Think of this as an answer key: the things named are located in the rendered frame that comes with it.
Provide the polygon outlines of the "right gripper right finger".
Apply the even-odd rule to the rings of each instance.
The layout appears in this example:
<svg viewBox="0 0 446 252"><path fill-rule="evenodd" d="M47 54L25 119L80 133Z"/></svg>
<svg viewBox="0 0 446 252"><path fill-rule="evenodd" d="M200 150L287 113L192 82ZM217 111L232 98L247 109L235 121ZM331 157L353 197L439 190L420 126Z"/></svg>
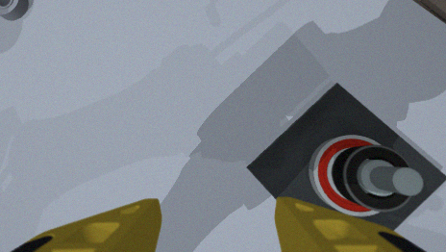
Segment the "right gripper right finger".
<svg viewBox="0 0 446 252"><path fill-rule="evenodd" d="M378 234L402 237L383 225L292 197L277 197L275 225L282 252L403 252Z"/></svg>

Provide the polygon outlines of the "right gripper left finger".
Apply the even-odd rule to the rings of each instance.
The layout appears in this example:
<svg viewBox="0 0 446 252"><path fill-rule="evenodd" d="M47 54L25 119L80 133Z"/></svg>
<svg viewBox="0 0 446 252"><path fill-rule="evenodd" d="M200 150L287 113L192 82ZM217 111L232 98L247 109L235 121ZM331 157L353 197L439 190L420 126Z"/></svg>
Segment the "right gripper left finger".
<svg viewBox="0 0 446 252"><path fill-rule="evenodd" d="M155 252L160 230L160 201L148 198L50 229L28 241L53 237L35 252Z"/></svg>

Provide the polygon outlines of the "black square base with grey post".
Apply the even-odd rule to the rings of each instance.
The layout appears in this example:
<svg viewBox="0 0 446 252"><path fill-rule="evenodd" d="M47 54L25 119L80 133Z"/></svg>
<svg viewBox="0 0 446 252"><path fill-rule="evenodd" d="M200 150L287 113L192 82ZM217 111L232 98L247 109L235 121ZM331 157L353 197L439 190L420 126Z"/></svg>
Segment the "black square base with grey post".
<svg viewBox="0 0 446 252"><path fill-rule="evenodd" d="M394 231L446 181L444 173L339 83L303 113L247 169L276 200L277 197L292 197L339 212L314 191L309 165L313 152L320 144L346 135L367 137L390 147L399 152L411 166L394 167L382 160L363 161L357 171L357 180L363 191L379 196L395 192L411 196L411 199L393 212L356 217Z"/></svg>

